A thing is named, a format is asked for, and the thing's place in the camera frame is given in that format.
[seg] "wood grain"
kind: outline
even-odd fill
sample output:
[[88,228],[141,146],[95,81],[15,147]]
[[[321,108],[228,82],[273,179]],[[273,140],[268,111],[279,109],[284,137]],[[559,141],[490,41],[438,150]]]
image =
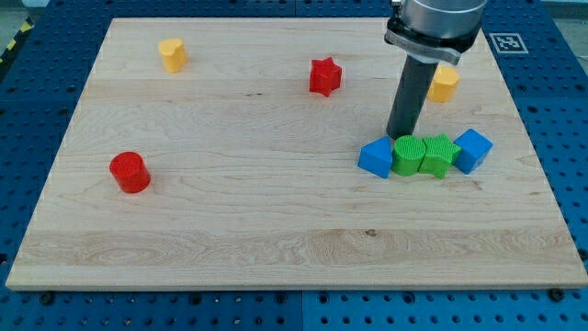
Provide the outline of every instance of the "wood grain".
[[[7,286],[17,291],[577,288],[588,279],[481,35],[415,134],[494,148],[470,176],[356,166],[384,134],[404,52],[383,19],[115,19]],[[159,40],[190,62],[167,73]],[[344,67],[309,94],[310,59]],[[121,193],[119,152],[153,176]]]

